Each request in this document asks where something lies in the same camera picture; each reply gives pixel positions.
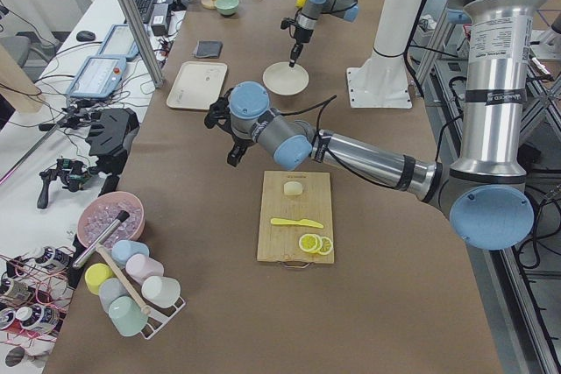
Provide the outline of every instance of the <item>wooden cutting board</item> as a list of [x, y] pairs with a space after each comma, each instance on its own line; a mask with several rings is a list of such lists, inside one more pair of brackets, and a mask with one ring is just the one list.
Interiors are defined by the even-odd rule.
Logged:
[[[284, 195], [284, 184], [288, 181], [302, 183], [303, 193], [298, 196]], [[273, 226], [271, 225], [273, 217], [294, 220], [312, 219], [321, 223], [323, 228]], [[337, 248], [335, 242], [333, 252], [327, 256], [309, 254], [300, 250], [298, 240], [302, 234], [308, 232], [328, 236], [333, 240], [330, 174], [265, 171], [257, 259], [260, 262], [334, 263]]]

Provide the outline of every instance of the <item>green bowl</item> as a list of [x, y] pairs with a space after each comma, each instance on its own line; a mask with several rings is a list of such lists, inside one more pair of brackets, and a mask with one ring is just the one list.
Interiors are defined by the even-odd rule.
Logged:
[[239, 0], [216, 0], [214, 5], [220, 15], [229, 17], [238, 11]]

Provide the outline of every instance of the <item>white tray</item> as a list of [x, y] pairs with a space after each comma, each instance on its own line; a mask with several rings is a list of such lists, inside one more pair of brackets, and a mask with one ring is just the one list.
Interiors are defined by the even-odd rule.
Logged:
[[205, 109], [217, 100], [228, 66], [224, 63], [186, 61], [181, 65], [166, 104], [171, 109]]

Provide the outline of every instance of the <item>keyboard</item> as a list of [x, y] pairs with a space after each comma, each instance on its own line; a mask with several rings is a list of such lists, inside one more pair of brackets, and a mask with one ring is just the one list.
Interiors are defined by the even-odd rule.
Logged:
[[150, 18], [152, 17], [152, 12], [154, 10], [154, 3], [157, 1], [158, 0], [134, 0], [144, 24], [148, 24], [150, 22]]

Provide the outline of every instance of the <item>brown table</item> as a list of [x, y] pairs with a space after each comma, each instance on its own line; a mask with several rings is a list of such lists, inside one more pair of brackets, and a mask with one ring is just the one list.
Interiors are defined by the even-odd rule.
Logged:
[[[227, 166], [228, 136], [206, 130], [201, 112], [166, 106], [199, 39], [224, 42], [226, 88], [287, 60], [292, 40], [280, 23], [294, 1], [241, 0], [232, 18], [189, 6], [120, 186], [144, 202], [142, 240], [180, 280], [188, 307], [151, 341], [123, 338], [82, 282], [46, 374], [501, 371], [465, 246], [439, 212], [309, 162], [300, 169], [332, 174], [336, 262], [301, 271], [260, 264], [262, 177], [279, 168], [258, 146]], [[369, 57], [382, 2], [360, 0], [354, 24], [322, 17], [300, 60], [309, 87], [273, 102], [296, 110], [338, 94], [323, 127], [430, 159], [423, 101], [412, 110], [348, 105], [344, 71]]]

